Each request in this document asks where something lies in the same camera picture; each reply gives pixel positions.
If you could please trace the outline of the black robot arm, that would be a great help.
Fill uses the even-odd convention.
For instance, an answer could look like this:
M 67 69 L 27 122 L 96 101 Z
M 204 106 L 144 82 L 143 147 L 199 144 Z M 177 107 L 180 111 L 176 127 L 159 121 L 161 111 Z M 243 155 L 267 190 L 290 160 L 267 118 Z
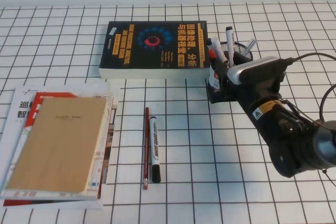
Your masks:
M 210 103 L 238 102 L 266 142 L 276 171 L 288 178 L 335 167 L 335 121 L 323 117 L 324 103 L 335 86 L 324 94 L 317 121 L 279 93 L 287 67 L 305 57 L 250 60 L 236 52 L 235 65 L 230 67 L 209 51 Z

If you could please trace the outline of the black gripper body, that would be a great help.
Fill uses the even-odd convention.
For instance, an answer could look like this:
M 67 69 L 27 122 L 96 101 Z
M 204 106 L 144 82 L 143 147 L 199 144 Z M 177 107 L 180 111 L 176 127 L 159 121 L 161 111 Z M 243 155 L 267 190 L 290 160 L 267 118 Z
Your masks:
M 285 135 L 286 109 L 279 93 L 285 72 L 257 84 L 237 85 L 236 101 L 261 135 Z

